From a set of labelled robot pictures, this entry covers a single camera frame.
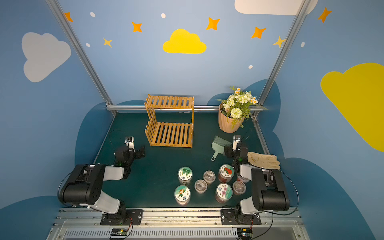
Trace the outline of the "bamboo two-tier shelf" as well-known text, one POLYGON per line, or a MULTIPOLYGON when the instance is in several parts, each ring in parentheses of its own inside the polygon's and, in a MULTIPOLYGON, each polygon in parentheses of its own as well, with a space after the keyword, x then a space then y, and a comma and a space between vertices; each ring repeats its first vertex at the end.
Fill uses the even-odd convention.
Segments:
POLYGON ((194 137, 194 97, 148 95, 145 106, 149 117, 145 134, 150 146, 193 148, 194 137), (162 123, 157 120, 153 107, 192 108, 191 123, 162 123))

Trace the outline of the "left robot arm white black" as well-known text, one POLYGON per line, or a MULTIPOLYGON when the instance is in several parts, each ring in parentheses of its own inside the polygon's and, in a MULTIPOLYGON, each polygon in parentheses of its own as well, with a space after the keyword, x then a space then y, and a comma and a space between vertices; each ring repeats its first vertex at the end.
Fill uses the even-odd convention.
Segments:
POLYGON ((102 226, 138 226, 142 210, 127 210, 124 201, 103 191, 103 183, 128 178, 134 160, 146 156, 145 147, 139 149, 123 146, 115 152, 113 166, 104 164, 76 165, 64 186, 59 189, 58 199, 66 205, 86 206, 102 213, 102 226))

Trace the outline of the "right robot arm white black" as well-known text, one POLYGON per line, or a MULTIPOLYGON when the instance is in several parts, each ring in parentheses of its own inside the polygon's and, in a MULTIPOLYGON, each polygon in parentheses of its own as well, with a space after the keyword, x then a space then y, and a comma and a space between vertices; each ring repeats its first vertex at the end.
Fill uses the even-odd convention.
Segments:
POLYGON ((233 159, 236 174, 251 181, 252 195, 236 205, 235 221, 250 224, 262 211, 287 211, 290 199, 285 186, 280 162, 275 155, 249 152, 243 143, 225 146, 224 155, 233 159))

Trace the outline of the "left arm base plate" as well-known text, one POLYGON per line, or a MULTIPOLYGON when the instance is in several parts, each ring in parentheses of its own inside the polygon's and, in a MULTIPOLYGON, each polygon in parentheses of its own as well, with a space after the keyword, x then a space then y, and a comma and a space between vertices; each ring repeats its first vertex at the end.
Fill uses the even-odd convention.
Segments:
POLYGON ((126 209, 125 214, 102 214, 101 226, 139 226, 143 218, 143 210, 126 209))

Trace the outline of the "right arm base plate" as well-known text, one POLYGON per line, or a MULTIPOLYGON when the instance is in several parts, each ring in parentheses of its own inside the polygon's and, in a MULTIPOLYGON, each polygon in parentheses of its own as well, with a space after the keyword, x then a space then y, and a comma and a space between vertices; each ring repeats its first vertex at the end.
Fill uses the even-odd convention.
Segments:
POLYGON ((220 210, 222 225, 261 225, 259 214, 245 215, 241 211, 224 208, 220 210))

